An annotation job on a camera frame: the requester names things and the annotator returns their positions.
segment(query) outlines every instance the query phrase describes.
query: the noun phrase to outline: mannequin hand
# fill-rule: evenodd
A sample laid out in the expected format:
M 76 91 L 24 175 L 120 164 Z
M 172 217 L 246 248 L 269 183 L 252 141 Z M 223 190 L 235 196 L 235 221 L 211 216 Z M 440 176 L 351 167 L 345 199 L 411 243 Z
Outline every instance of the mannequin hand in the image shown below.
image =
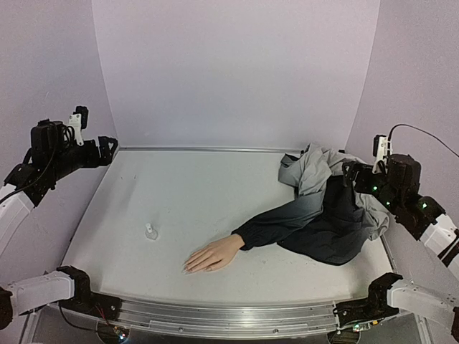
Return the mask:
M 187 272 L 201 270 L 214 271 L 228 265 L 236 256 L 237 251 L 245 245 L 238 234 L 227 236 L 211 242 L 205 248 L 193 253 L 185 263 Z

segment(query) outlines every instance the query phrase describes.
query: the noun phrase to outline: sleeve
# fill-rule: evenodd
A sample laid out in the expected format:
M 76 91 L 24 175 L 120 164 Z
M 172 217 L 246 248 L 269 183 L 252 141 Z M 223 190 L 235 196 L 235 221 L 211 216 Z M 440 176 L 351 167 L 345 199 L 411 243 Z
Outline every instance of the sleeve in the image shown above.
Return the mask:
M 274 244 L 304 228 L 322 213 L 323 191 L 302 196 L 278 208 L 261 213 L 232 234 L 239 234 L 248 250 Z

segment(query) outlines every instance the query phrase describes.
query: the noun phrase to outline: clothing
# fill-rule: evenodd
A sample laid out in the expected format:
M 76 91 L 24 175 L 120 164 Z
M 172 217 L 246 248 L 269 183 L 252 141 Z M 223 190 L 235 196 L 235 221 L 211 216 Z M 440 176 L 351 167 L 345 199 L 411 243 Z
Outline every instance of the clothing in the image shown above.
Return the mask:
M 327 264 L 354 258 L 367 239 L 378 238 L 389 226 L 387 210 L 376 199 L 334 178 L 342 176 L 344 161 L 358 160 L 314 144 L 300 158 L 285 155 L 278 179 L 298 189 L 298 198 L 233 231 L 243 238 L 242 249 L 277 242 Z

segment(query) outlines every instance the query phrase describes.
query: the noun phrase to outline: white wall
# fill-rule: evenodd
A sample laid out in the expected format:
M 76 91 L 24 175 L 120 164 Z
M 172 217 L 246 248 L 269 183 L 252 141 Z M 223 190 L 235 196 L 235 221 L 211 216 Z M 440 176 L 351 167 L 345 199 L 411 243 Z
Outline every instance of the white wall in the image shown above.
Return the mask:
M 0 177 L 20 163 L 38 120 L 66 120 L 87 105 L 84 135 L 115 135 L 89 0 L 0 1 Z M 0 257 L 0 284 L 59 265 L 104 168 L 78 171 L 57 184 L 18 228 Z M 0 332 L 17 343 L 23 318 Z
M 396 123 L 440 136 L 459 151 L 459 2 L 381 2 L 372 58 L 346 149 L 372 161 L 372 140 Z M 393 147 L 422 164 L 421 193 L 433 196 L 459 224 L 459 160 L 426 135 L 394 132 Z M 387 233 L 402 273 L 459 295 L 459 282 L 400 226 Z M 435 342 L 455 343 L 432 325 Z
M 94 0 L 124 146 L 343 148 L 379 0 Z

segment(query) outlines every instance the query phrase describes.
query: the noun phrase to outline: cable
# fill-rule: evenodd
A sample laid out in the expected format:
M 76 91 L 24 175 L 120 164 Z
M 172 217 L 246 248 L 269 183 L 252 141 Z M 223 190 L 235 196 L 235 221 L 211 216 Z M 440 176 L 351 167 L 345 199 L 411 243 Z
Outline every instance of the cable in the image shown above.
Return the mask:
M 37 179 L 35 179 L 32 183 L 30 183 L 29 185 L 26 185 L 24 186 L 23 188 L 20 188 L 18 190 L 15 190 L 15 191 L 12 191 L 10 193 L 8 193 L 4 198 L 0 199 L 0 204 L 2 204 L 3 202 L 5 202 L 7 199 L 9 199 L 10 197 L 18 194 L 19 192 L 23 192 L 24 190 L 27 190 L 29 187 L 33 186 L 34 184 L 38 183 L 38 181 L 44 176 L 44 174 L 48 171 L 48 168 L 51 166 L 51 162 L 54 160 L 54 157 L 55 157 L 55 154 L 56 154 L 56 151 L 57 151 L 57 141 L 59 140 L 59 134 L 57 133 L 57 126 L 51 122 L 55 128 L 55 134 L 56 134 L 56 142 L 55 142 L 55 147 L 54 149 L 52 150 L 52 154 L 51 154 L 51 158 L 49 159 L 48 161 L 48 164 L 46 165 L 46 167 L 44 168 L 42 174 L 40 174 L 38 176 Z
M 92 333 L 95 333 L 95 334 L 98 334 L 98 335 L 113 335 L 113 336 L 116 336 L 118 337 L 118 335 L 116 335 L 115 333 L 105 333 L 105 332 L 100 332 L 99 330 L 96 330 L 96 329 L 93 329 L 93 328 L 83 328 L 81 326 L 78 326 L 78 325 L 75 325 L 75 324 L 72 324 L 64 315 L 64 312 L 62 311 L 62 307 L 61 305 L 59 305 L 59 311 L 60 311 L 60 314 L 62 316 L 62 319 L 64 319 L 64 321 L 72 326 L 73 328 L 77 328 L 78 330 L 83 330 L 83 331 L 88 331 L 88 332 L 92 332 Z
M 446 143 L 444 143 L 443 141 L 441 141 L 441 139 L 439 139 L 437 136 L 429 133 L 428 131 L 426 130 L 423 130 L 423 129 L 419 129 L 413 125 L 410 125 L 410 124 L 405 124 L 405 123 L 400 123 L 400 124 L 397 124 L 397 125 L 394 125 L 392 127 L 392 129 L 390 130 L 389 132 L 389 136 L 388 136 L 388 141 L 391 142 L 391 139 L 392 139 L 392 134 L 394 132 L 394 129 L 395 128 L 398 128 L 398 127 L 408 127 L 408 128 L 412 128 L 412 129 L 415 129 L 415 130 L 418 130 L 420 131 L 421 133 L 424 133 L 424 134 L 427 134 L 431 137 L 433 137 L 435 140 L 437 140 L 438 142 L 440 142 L 442 145 L 444 145 L 452 154 L 454 154 L 455 156 L 457 156 L 459 158 L 459 154 L 457 154 L 455 151 L 453 151 L 453 149 L 451 149 Z

